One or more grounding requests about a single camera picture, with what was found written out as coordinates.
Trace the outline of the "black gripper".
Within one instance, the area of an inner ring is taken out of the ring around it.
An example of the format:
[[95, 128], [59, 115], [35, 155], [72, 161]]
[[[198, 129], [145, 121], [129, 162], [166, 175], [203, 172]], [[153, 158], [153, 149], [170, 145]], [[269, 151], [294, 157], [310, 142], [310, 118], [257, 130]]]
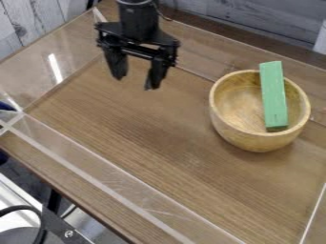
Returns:
[[157, 90], [166, 78], [169, 68], [177, 65], [179, 40], [162, 29], [154, 30], [145, 39], [127, 37], [119, 22], [98, 22], [95, 29], [98, 30], [97, 44], [105, 51], [113, 76], [118, 80], [126, 77], [129, 55], [151, 60], [145, 88]]

